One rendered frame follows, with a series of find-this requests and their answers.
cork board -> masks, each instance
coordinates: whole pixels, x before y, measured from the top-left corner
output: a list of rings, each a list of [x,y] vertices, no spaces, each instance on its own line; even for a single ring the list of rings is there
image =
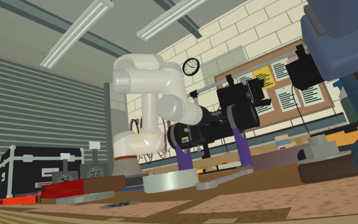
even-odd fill
[[[296,46],[299,44],[305,45],[305,43],[302,39],[295,41],[295,42],[288,44],[286,46],[283,46],[271,53],[263,55],[259,58],[256,58],[252,61],[247,62],[246,64],[240,65],[230,71],[227,71],[224,74],[219,74],[219,75],[215,76],[215,82],[226,79],[227,75],[234,76],[242,71],[250,69],[250,68],[257,66],[263,62],[266,62],[270,59],[279,57],[280,55],[283,55],[291,50],[295,50]],[[286,60],[289,60],[294,57],[296,57],[296,54],[289,56]],[[275,70],[273,70],[273,67],[272,67],[273,64],[275,64],[275,63],[272,63],[264,68],[261,68],[259,70],[252,72],[255,77],[257,76],[258,73],[266,73],[267,74],[270,72],[271,75],[268,76],[268,78],[270,78],[272,81],[271,85],[267,86],[265,88],[262,88],[262,89],[265,89],[264,90],[265,93],[267,93],[267,95],[271,99],[271,105],[273,106],[273,111],[270,111],[265,114],[263,114],[263,113],[259,114],[260,126],[248,129],[247,131],[264,128],[267,126],[271,126],[271,125],[278,124],[278,123],[281,123],[284,121],[289,121],[289,120],[298,118],[298,117],[300,117],[299,112],[301,113],[302,116],[306,116],[309,114],[317,113],[319,111],[323,111],[323,110],[334,107],[334,103],[331,99],[331,96],[329,95],[329,92],[327,90],[325,83],[320,83],[319,85],[317,85],[317,87],[320,90],[319,96],[321,98],[320,101],[317,101],[318,103],[315,102],[315,104],[305,106],[305,102],[307,102],[307,100],[304,100],[302,97],[304,97],[305,99],[308,97],[306,97],[305,92],[303,94],[301,94],[301,91],[299,91],[297,88],[294,87],[294,94],[297,97],[299,112],[295,106],[291,107],[292,109],[286,111],[285,107],[280,105],[278,96],[279,96],[279,92],[281,91],[281,89],[284,89],[284,87],[287,87],[286,89],[291,89],[290,86],[292,85],[292,82],[291,82],[291,79],[289,78],[289,76],[284,79],[277,78],[279,76],[275,75],[275,73],[274,73]],[[239,83],[239,82],[240,82],[240,79],[236,78],[235,83]]]

white robotic arm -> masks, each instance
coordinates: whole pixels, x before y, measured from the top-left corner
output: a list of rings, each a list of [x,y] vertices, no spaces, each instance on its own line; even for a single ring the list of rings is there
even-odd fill
[[[130,54],[118,58],[114,63],[113,90],[116,94],[142,94],[143,117],[139,134],[126,131],[114,136],[116,161],[162,151],[164,139],[158,128],[158,114],[189,125],[198,124],[203,117],[203,109],[187,99],[180,66],[164,63],[159,55]],[[159,102],[158,93],[163,94]]]

corrugated metal wall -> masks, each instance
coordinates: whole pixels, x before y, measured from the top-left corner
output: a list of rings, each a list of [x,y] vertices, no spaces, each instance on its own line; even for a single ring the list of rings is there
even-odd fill
[[[98,158],[107,163],[105,89],[0,57],[0,156],[12,144],[83,147],[91,163],[88,142],[100,141]]]

gray wrench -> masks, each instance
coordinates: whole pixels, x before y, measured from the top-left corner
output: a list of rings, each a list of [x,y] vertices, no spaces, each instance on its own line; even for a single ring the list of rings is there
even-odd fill
[[[251,174],[254,172],[254,169],[246,169],[246,170],[242,170],[238,173],[235,173],[235,174],[230,174],[228,176],[224,176],[224,177],[221,177],[221,178],[218,178],[218,179],[214,179],[214,180],[211,180],[211,181],[204,181],[204,182],[201,182],[201,183],[197,183],[196,184],[196,188],[197,190],[206,190],[206,189],[211,189],[211,188],[215,188],[217,187],[218,185],[220,185],[221,183],[225,183],[227,181],[231,181],[233,179],[236,179],[240,176],[244,176],[246,174]]]

ceiling beam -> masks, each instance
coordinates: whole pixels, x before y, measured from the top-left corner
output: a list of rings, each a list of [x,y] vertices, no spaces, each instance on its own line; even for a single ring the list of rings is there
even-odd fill
[[[0,7],[62,34],[65,34],[72,25],[71,22],[25,0],[0,0]],[[116,58],[131,54],[131,52],[124,48],[91,32],[85,33],[79,41]]]
[[[157,3],[161,8],[165,11],[168,11],[172,8],[175,3],[172,0],[153,0]],[[182,18],[178,19],[178,22],[185,27],[191,34],[193,34],[197,39],[201,38],[201,34],[199,33],[198,29],[200,28],[191,18],[187,15],[183,16]]]

